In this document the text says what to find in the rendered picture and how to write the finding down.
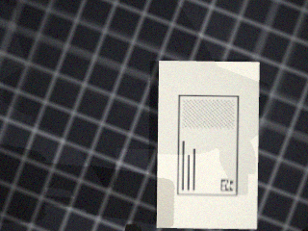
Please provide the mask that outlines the white rectangular plate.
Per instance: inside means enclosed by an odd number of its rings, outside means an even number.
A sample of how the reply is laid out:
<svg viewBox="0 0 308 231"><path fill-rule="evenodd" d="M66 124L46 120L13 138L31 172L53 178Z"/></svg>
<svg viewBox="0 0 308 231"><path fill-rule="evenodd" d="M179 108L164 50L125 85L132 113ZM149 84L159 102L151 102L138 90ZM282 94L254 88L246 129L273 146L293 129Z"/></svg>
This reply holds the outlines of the white rectangular plate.
<svg viewBox="0 0 308 231"><path fill-rule="evenodd" d="M257 229L259 63L159 61L157 228Z"/></svg>

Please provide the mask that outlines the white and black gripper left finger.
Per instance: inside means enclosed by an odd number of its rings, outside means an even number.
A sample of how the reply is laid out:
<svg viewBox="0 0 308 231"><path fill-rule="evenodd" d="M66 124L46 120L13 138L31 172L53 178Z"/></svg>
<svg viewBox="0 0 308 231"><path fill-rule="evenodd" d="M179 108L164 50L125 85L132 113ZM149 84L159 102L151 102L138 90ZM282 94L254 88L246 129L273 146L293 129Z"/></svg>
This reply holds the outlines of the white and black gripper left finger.
<svg viewBox="0 0 308 231"><path fill-rule="evenodd" d="M126 224L125 231L141 231L137 224Z"/></svg>

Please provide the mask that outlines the black work mat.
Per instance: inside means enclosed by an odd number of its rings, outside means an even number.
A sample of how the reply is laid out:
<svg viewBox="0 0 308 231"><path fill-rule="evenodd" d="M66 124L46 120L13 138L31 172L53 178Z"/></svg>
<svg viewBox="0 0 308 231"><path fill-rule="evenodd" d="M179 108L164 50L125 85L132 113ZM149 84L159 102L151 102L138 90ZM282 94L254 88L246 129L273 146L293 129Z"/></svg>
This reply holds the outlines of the black work mat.
<svg viewBox="0 0 308 231"><path fill-rule="evenodd" d="M159 61L259 63L257 229L157 228ZM0 0L0 231L308 226L308 0Z"/></svg>

